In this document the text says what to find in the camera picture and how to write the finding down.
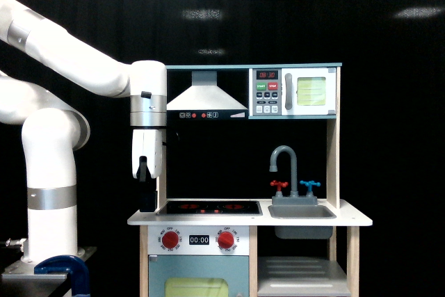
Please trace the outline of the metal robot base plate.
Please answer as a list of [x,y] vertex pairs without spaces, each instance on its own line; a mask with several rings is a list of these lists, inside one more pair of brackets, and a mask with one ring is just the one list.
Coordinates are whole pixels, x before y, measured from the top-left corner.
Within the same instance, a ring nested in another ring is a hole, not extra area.
[[69,276],[76,278],[79,274],[85,274],[86,261],[97,251],[95,246],[79,247],[76,256],[83,262],[80,270],[70,270],[68,265],[45,265],[35,272],[37,262],[33,262],[27,256],[22,255],[19,260],[8,265],[1,277],[5,280],[66,280]]

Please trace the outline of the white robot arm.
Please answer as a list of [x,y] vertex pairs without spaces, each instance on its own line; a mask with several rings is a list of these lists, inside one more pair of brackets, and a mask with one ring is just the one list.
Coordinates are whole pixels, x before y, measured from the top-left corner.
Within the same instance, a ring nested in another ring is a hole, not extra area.
[[[131,164],[141,182],[162,173],[167,72],[158,61],[120,63],[16,0],[1,0],[1,40],[86,90],[128,97]],[[1,75],[1,121],[20,125],[26,162],[28,239],[24,258],[38,264],[76,255],[74,152],[90,137],[86,118],[34,83]]]

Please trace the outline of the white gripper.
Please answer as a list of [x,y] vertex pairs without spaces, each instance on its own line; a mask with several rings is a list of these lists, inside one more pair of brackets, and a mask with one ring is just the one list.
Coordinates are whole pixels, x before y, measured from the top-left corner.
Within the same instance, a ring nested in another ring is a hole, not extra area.
[[156,209],[156,178],[163,171],[163,141],[166,128],[134,128],[131,146],[133,177],[138,180],[138,203],[141,212]]

